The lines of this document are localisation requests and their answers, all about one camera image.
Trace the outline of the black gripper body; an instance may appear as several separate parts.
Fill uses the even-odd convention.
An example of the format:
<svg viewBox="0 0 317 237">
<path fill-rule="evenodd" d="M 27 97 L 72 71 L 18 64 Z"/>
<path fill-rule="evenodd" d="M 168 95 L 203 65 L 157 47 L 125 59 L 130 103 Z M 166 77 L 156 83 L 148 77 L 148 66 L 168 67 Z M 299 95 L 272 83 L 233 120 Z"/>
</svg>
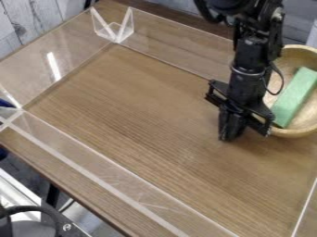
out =
<svg viewBox="0 0 317 237">
<path fill-rule="evenodd" d="M 232 113 L 249 116 L 248 127 L 263 136 L 268 136 L 276 119 L 275 113 L 264 103 L 264 95 L 272 77 L 272 67 L 248 70 L 231 67 L 231 81 L 209 81 L 207 100 L 219 108 L 225 106 Z"/>
</svg>

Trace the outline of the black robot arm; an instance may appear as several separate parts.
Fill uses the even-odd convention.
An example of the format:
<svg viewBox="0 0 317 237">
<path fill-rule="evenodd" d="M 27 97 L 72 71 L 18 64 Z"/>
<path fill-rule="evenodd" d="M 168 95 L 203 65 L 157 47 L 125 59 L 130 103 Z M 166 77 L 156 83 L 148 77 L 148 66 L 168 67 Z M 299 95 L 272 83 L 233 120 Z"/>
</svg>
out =
<svg viewBox="0 0 317 237">
<path fill-rule="evenodd" d="M 211 23 L 235 19 L 231 80 L 209 82 L 207 99 L 220 108 L 219 136 L 223 141 L 239 138 L 251 128 L 271 134 L 276 115 L 264 103 L 274 74 L 282 71 L 275 61 L 284 48 L 286 19 L 283 0 L 193 0 Z"/>
</svg>

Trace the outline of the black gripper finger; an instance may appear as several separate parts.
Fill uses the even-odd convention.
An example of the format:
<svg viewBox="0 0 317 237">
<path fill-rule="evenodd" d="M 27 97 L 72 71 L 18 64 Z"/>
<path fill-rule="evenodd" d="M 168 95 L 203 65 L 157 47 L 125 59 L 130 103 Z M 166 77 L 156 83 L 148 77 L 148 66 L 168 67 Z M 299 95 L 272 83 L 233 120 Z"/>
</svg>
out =
<svg viewBox="0 0 317 237">
<path fill-rule="evenodd" d="M 247 114 L 232 113 L 229 119 L 229 140 L 233 141 L 243 136 L 248 127 L 249 116 Z"/>
<path fill-rule="evenodd" d="M 228 141 L 231 139 L 231 130 L 229 130 L 229 119 L 231 112 L 225 106 L 220 107 L 220 139 Z"/>
</svg>

